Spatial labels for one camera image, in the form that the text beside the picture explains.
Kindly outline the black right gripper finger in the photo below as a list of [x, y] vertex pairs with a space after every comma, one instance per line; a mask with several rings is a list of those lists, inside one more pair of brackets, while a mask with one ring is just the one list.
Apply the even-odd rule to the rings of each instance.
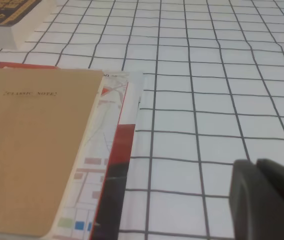
[[284, 166], [270, 159], [233, 164], [229, 206], [237, 240], [284, 240]]

